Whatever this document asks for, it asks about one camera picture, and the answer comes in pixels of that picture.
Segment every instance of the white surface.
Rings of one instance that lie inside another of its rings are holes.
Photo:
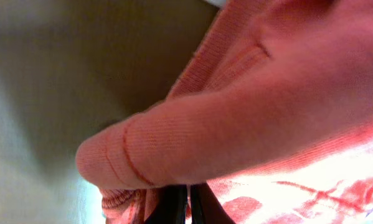
[[[205,1],[217,7],[223,7],[227,0],[205,0]]]
[[[40,31],[65,21],[54,2],[0,0],[0,223],[105,221],[98,189],[73,159],[121,110],[70,37]]]

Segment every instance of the pink sweater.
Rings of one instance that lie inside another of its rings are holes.
[[[236,223],[370,221],[373,0],[230,0],[167,100],[85,141],[77,166],[107,223],[206,180]]]

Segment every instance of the ribbed knit texture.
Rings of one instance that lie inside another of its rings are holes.
[[[108,223],[208,183],[237,223],[373,213],[373,0],[231,0],[167,100],[85,141]]]

